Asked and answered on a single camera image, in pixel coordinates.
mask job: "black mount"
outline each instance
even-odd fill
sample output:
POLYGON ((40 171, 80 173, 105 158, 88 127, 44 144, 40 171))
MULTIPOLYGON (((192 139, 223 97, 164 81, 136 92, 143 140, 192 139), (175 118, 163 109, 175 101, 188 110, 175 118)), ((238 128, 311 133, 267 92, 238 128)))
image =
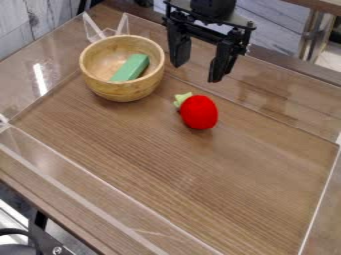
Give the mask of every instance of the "black mount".
POLYGON ((182 0, 167 0, 164 25, 168 32, 170 59, 179 67, 190 59, 191 37, 216 45, 216 55, 211 61, 208 81, 219 82, 222 77, 231 72, 238 55, 245 55, 251 32, 257 29, 254 23, 231 10, 223 16, 207 16, 191 9, 190 3, 182 0), (227 34, 222 34, 196 24, 216 24, 231 26, 227 34))

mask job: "robotic arm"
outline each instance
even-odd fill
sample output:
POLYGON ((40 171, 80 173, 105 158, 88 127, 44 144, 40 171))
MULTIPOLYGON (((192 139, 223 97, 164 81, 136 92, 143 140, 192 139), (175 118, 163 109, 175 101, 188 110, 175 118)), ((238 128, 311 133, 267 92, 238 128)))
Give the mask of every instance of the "robotic arm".
POLYGON ((190 59, 191 37, 216 45, 215 58, 210 64, 208 81, 219 82, 231 72, 238 55, 245 55, 254 23, 234 13, 237 0, 166 0, 164 25, 168 33, 170 59, 179 67, 190 59), (198 26, 203 24, 227 25, 232 29, 222 34, 198 26))

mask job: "wooden bowl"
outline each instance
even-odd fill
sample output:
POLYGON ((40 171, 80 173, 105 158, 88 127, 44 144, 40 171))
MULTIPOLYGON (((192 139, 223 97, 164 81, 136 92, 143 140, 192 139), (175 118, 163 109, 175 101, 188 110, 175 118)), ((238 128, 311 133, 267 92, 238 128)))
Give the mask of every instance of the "wooden bowl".
POLYGON ((150 39, 112 36, 89 45, 80 55, 80 69, 91 90, 103 98, 128 102, 143 98, 158 86, 164 72, 164 51, 150 39), (150 65, 134 80, 111 82, 109 77, 134 53, 150 57, 150 65))

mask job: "green sponge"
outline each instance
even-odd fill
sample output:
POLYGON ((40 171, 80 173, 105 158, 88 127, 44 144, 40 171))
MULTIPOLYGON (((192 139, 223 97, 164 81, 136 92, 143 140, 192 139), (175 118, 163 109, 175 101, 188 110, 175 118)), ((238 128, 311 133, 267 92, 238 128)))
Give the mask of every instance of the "green sponge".
POLYGON ((109 78, 111 82, 123 82, 135 79, 150 64, 146 54, 131 54, 117 71, 109 78))

